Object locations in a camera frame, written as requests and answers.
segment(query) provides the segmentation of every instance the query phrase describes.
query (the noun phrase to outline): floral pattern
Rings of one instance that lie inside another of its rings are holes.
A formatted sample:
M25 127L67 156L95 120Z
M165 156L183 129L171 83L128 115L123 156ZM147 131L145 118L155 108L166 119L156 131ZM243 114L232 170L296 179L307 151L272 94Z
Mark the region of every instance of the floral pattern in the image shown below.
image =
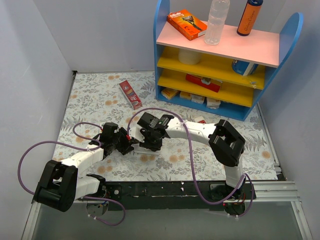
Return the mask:
M140 97L143 107L168 109L180 114L183 119L193 121L203 116L207 123L217 123L228 119L219 115L191 109L155 99L154 72L90 73L77 74L66 107L58 141L85 148L87 140L76 137L73 126L78 122L102 124L117 123L127 127L130 117L136 112L127 102L119 83L128 80ZM150 110L161 116L163 113ZM137 124L139 117L133 119ZM246 140L243 153L243 168L252 179L277 179L274 161L270 155L263 124L256 108L246 121L228 119ZM97 127L81 125L76 131L83 136L93 137L99 133ZM211 149L198 142L192 143L194 166L198 180L224 180L223 165L216 159ZM159 156L129 153L122 155L114 151L106 159L88 168L84 174L94 173L107 181L187 181L192 180L188 141L185 139L164 139ZM60 161L74 155L77 150L57 145L53 159Z

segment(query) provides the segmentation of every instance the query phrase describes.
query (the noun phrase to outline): glass panel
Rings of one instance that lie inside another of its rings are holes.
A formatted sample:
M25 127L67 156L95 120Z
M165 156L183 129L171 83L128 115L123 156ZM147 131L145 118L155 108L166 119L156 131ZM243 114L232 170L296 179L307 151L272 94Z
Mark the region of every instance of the glass panel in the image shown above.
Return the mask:
M85 203L74 203L67 212L42 205L34 240L87 239L290 239L302 236L290 202L254 202L250 212L236 220L207 209L128 210L116 227L89 218ZM117 222L120 211L102 218Z

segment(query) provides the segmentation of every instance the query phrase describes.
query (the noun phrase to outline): toilet paper roll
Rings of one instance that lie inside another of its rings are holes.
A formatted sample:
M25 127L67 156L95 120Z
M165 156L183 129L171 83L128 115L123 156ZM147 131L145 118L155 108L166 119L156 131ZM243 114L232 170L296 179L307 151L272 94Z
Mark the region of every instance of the toilet paper roll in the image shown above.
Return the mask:
M178 58L179 61L183 64L195 65L198 64L201 60L201 52L180 48Z

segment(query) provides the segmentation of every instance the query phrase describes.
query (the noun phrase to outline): pink shelf top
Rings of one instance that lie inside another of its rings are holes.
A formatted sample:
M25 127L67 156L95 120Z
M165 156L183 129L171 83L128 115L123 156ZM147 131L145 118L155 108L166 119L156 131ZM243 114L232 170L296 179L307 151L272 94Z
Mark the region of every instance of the pink shelf top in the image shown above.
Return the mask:
M204 35L189 41L166 22L156 43L277 68L279 36L278 33L259 30L252 30L248 36L240 36L236 26L225 25L220 43L208 45L204 42Z

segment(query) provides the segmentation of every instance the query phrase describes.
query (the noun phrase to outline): small box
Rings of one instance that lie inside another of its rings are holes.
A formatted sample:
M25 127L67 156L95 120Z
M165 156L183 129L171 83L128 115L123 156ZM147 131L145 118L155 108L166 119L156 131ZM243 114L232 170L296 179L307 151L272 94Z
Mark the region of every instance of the small box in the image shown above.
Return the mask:
M197 104L203 104L205 102L205 97L196 94L191 94L191 101Z
M186 92L186 91L181 91L180 98L191 100L191 93Z
M206 98L206 107L209 109L218 109L220 107L221 101L207 97Z
M179 93L179 90L172 89L169 87L166 87L161 91L162 96L164 96L166 99L171 100L175 95Z
M186 9L170 13L167 21L190 41L204 35L207 30L207 25Z
M203 116L198 116L194 119L194 121L198 124L206 124L206 120L204 119Z
M222 86L222 81L220 80L214 80L208 77L202 77L202 76L191 75L191 74L185 75L185 80L192 82L194 84L197 84L206 89L209 89L211 91L214 91L216 93L219 92Z
M134 110L142 107L142 102L136 92L131 87L130 83L126 80L119 83L121 91L126 96L126 99L131 104Z

